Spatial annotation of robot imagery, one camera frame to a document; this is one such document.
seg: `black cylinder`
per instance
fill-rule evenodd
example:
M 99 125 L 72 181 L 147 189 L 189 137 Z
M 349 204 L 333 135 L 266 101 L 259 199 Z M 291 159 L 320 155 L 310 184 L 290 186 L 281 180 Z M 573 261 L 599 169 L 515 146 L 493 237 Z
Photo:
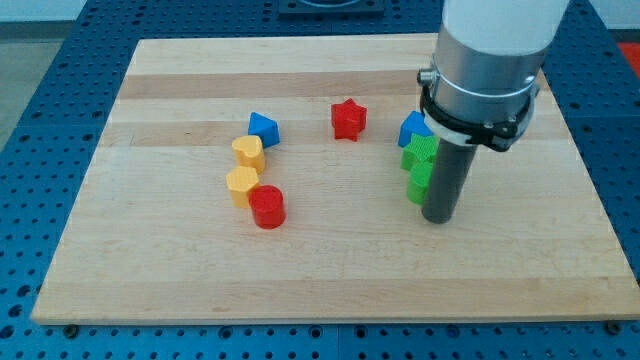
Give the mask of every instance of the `black cylinder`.
M 440 139 L 422 215 L 435 224 L 451 219 L 477 146 L 458 146 Z

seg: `plastic block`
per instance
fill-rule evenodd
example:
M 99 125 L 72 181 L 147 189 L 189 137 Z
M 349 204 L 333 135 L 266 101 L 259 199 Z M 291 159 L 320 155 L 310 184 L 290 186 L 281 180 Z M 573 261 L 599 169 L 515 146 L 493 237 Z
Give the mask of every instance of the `plastic block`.
M 249 135 L 259 136 L 265 149 L 280 143 L 278 123 L 255 112 L 252 112 L 249 118 L 248 133 Z
M 263 229 L 277 228 L 287 217 L 282 191 L 273 185 L 264 185 L 253 190 L 249 194 L 249 204 L 253 220 Z
M 249 194 L 258 186 L 260 179 L 255 168 L 238 166 L 227 174 L 227 188 L 236 207 L 248 209 Z
M 255 135 L 241 136 L 231 143 L 236 161 L 240 166 L 255 168 L 258 174 L 262 174 L 266 166 L 262 140 Z
M 331 126 L 335 129 L 335 139 L 358 141 L 359 133 L 367 126 L 367 108 L 356 104 L 353 99 L 332 104 Z
M 424 123 L 424 115 L 417 111 L 412 111 L 400 126 L 400 136 L 398 146 L 405 147 L 411 142 L 411 134 L 431 136 L 433 132 Z
M 411 170 L 413 165 L 435 160 L 438 151 L 438 138 L 435 136 L 411 135 L 411 142 L 402 150 L 400 167 Z
M 431 179 L 431 171 L 433 163 L 423 162 L 413 165 L 409 173 L 409 182 L 407 184 L 407 197 L 411 202 L 422 205 L 424 197 L 429 187 L 429 179 Z

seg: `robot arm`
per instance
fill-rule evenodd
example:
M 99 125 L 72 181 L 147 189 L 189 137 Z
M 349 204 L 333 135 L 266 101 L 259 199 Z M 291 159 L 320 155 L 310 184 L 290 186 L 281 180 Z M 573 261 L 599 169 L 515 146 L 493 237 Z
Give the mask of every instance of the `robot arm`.
M 507 151 L 533 115 L 536 76 L 569 0 L 446 0 L 430 67 L 418 72 L 425 122 L 440 137 L 422 209 L 449 221 L 478 145 Z

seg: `red star block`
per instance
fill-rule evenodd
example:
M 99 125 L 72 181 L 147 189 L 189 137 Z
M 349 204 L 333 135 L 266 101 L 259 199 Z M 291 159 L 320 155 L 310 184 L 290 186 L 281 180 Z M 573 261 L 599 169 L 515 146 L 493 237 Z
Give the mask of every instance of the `red star block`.
M 358 134 L 367 126 L 367 108 L 348 99 L 342 104 L 331 105 L 331 125 L 336 139 L 358 141 Z

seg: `red cylinder block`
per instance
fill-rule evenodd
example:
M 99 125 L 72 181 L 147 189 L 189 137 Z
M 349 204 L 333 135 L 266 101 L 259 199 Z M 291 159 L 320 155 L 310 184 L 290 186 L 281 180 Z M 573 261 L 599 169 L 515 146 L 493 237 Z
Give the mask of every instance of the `red cylinder block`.
M 264 185 L 253 190 L 249 194 L 249 205 L 253 220 L 263 229 L 277 228 L 287 216 L 282 192 L 273 185 Z

